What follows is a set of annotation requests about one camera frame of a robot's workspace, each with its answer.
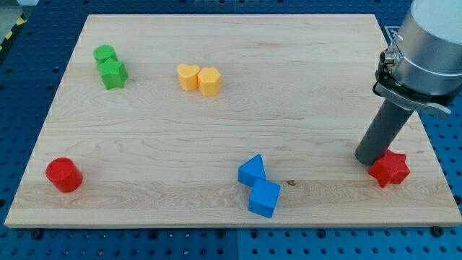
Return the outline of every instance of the green block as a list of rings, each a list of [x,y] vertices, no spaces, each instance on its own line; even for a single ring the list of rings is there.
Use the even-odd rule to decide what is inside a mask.
[[[118,61],[116,50],[111,45],[102,45],[93,51],[93,56],[98,64],[101,64],[107,61],[109,58],[112,58],[114,61]]]
[[[100,71],[100,76],[108,90],[114,87],[123,87],[123,84],[128,79],[125,64],[111,58],[108,58],[108,60],[99,64],[98,70]]]

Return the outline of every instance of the blue cube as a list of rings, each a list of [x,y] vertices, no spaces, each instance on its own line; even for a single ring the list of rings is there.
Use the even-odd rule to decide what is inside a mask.
[[[263,167],[263,159],[261,155],[256,155],[239,167],[237,181],[253,187],[255,180],[260,178],[266,180],[265,168]]]
[[[248,210],[264,217],[273,217],[281,186],[256,179],[248,200]]]

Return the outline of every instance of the wooden surface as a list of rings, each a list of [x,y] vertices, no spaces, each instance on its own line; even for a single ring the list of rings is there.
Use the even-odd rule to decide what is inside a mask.
[[[115,47],[130,79],[106,90],[93,50]],[[393,150],[411,175],[380,188],[354,149],[382,98],[373,15],[90,15],[6,224],[12,228],[459,225],[422,123]],[[181,63],[215,66],[216,97],[178,84]],[[274,217],[247,210],[237,168],[263,155],[282,185]],[[46,165],[70,157],[84,183],[62,194]]]

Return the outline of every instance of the blue pegboard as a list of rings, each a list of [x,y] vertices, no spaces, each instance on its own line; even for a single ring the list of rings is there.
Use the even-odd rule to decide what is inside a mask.
[[[399,25],[410,3],[411,0],[40,1],[0,67],[0,220],[4,221],[12,203],[88,14],[373,13],[384,28]],[[459,201],[461,98],[459,95],[451,104],[453,115],[446,121],[421,115]],[[0,259],[460,259],[462,228],[443,231],[444,235],[432,233],[429,228],[35,232],[0,225]]]

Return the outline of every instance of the blue triangular prism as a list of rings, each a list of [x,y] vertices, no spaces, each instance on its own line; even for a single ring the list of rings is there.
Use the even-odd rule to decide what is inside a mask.
[[[238,171],[237,180],[245,185],[253,187],[257,178],[266,180],[265,168],[261,155],[256,155],[254,158],[241,165]]]

